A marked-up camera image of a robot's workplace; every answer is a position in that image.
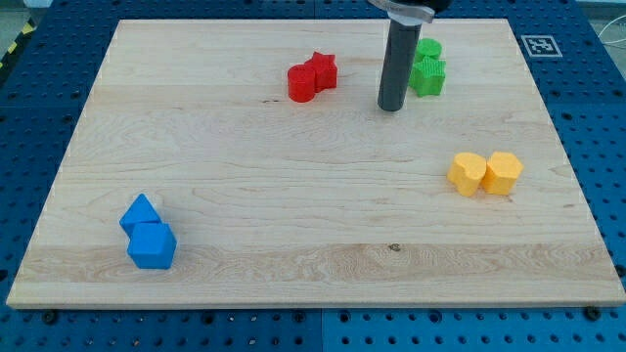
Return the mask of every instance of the yellow hexagonal block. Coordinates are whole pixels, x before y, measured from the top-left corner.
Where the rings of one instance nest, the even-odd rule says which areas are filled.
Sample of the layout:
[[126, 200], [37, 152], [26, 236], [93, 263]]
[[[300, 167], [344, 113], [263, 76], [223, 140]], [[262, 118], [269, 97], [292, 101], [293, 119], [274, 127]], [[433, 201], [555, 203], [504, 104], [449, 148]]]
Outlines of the yellow hexagonal block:
[[482, 188], [491, 195], [509, 194], [524, 165], [512, 153], [494, 152], [487, 161], [487, 172], [482, 179]]
[[457, 191], [465, 197], [471, 197], [485, 175], [487, 161], [474, 153], [458, 153], [454, 155], [448, 171], [448, 180], [457, 186]]

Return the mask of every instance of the green block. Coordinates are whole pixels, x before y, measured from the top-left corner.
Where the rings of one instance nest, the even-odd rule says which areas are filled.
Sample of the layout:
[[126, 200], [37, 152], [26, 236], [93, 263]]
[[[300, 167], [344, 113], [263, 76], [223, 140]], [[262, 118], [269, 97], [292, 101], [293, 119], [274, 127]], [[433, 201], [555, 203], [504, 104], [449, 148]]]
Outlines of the green block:
[[420, 63], [424, 58], [438, 60], [440, 56], [441, 44], [438, 41], [430, 38], [420, 39], [413, 63]]
[[445, 62], [426, 57], [420, 63], [413, 64], [409, 86], [418, 93], [418, 97], [438, 96], [446, 79], [445, 69]]

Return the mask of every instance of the black cylinder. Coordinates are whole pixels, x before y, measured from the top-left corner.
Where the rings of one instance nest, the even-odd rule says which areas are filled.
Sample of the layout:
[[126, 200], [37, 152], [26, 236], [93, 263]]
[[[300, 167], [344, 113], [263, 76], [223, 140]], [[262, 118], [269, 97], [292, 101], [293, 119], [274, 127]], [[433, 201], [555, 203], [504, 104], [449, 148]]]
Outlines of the black cylinder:
[[379, 89], [379, 107], [383, 110], [398, 111], [404, 105], [421, 28], [391, 20]]

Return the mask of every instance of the red block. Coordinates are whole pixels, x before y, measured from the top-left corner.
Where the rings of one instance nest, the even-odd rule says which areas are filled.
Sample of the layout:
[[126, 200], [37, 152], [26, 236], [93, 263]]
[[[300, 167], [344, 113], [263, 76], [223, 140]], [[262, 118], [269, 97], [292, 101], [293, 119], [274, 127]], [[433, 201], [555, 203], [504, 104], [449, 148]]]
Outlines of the red block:
[[315, 93], [329, 88], [336, 88], [336, 65], [335, 55], [313, 53], [311, 60], [304, 63], [315, 69]]
[[290, 98], [306, 103], [315, 97], [315, 69], [312, 66], [296, 65], [287, 72]]

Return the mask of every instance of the wooden table surface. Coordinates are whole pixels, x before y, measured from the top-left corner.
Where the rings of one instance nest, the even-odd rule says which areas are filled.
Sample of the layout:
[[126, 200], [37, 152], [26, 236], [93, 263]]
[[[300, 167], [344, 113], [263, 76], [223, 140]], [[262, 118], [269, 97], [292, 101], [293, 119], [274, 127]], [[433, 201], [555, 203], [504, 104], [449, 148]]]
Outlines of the wooden table surface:
[[[388, 21], [122, 21], [8, 304], [14, 308], [619, 305], [624, 290], [506, 21], [439, 21], [440, 97], [376, 105]], [[287, 70], [336, 54], [307, 104]], [[507, 197], [454, 154], [513, 152]], [[178, 239], [137, 269], [145, 193]]]

